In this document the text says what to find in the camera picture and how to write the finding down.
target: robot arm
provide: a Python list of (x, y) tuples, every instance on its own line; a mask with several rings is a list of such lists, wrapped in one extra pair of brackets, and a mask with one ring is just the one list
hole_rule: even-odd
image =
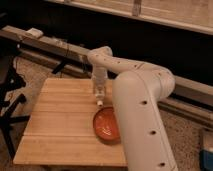
[(112, 57), (109, 47), (90, 51), (88, 60), (100, 92), (105, 90), (107, 69), (121, 73), (113, 83), (113, 106), (129, 171), (177, 171), (157, 107), (157, 101), (174, 89), (172, 73), (154, 64)]

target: black stand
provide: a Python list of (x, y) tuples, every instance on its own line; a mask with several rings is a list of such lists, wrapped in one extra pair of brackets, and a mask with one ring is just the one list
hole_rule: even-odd
[(2, 108), (8, 107), (8, 106), (9, 107), (6, 110), (6, 112), (2, 113), (0, 116), (0, 129), (5, 139), (10, 157), (13, 158), (15, 155), (15, 148), (13, 146), (12, 138), (10, 136), (10, 131), (12, 130), (11, 124), (28, 121), (29, 116), (12, 117), (12, 114), (14, 110), (16, 109), (17, 105), (19, 103), (26, 102), (26, 98), (23, 94), (19, 95), (11, 105), (9, 101), (4, 101), (4, 99), (8, 91), (24, 87), (26, 83), (24, 82), (22, 77), (20, 77), (16, 73), (16, 70), (12, 66), (9, 67), (8, 72), (4, 72), (4, 73), (7, 73), (7, 75), (5, 77), (6, 79), (4, 83), (0, 84), (0, 112)]

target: white device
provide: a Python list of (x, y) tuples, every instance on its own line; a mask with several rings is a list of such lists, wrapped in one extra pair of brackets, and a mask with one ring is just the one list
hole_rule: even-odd
[(161, 66), (112, 56), (109, 47), (91, 50), (97, 104), (103, 105), (107, 70), (113, 82), (113, 106), (129, 171), (178, 171), (157, 101), (174, 89), (172, 73)]

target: black object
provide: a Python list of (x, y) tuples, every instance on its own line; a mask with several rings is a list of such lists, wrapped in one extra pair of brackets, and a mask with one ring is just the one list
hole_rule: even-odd
[(7, 25), (7, 14), (0, 11), (0, 29)]
[(57, 66), (53, 69), (52, 73), (53, 73), (53, 74), (57, 74), (57, 73), (60, 72), (67, 64), (68, 64), (68, 61), (66, 61), (66, 60), (61, 61), (61, 63), (60, 63), (59, 65), (57, 65)]
[[(0, 53), (0, 129), (5, 139), (9, 154), (11, 158), (13, 158), (15, 155), (15, 148), (10, 136), (12, 128), (11, 124), (27, 121), (29, 120), (29, 116), (12, 117), (17, 105), (19, 103), (26, 102), (26, 98), (23, 94), (19, 95), (11, 105), (9, 101), (5, 101), (5, 96), (8, 91), (15, 90), (26, 85), (22, 77), (19, 76), (13, 68), (14, 56), (5, 55), (6, 53), (4, 53), (4, 55), (2, 55), (3, 53)], [(8, 107), (8, 109), (3, 113), (2, 109), (4, 107)]]
[(213, 132), (203, 129), (201, 132), (200, 168), (201, 171), (213, 171)]

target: floor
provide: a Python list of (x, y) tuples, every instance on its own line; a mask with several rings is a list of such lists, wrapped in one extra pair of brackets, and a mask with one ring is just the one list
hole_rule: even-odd
[[(17, 71), (21, 74), (27, 86), (13, 93), (8, 94), (8, 98), (15, 99), (22, 92), (28, 101), (24, 106), (20, 106), (14, 115), (30, 114), (36, 101), (38, 93), (44, 80), (48, 77), (70, 77), (65, 74), (51, 74), (49, 68), (32, 63), (28, 60), (17, 58), (15, 60)], [(179, 167), (179, 171), (199, 171), (199, 131), (202, 125), (192, 121), (174, 116), (166, 111), (161, 111), (168, 137)], [(14, 126), (12, 133), (16, 147), (21, 139), (25, 128), (25, 123)], [(5, 171), (123, 171), (126, 168), (105, 168), (105, 167), (76, 167), (76, 166), (21, 166), (14, 165), (9, 158), (4, 140), (0, 134), (0, 170)]]

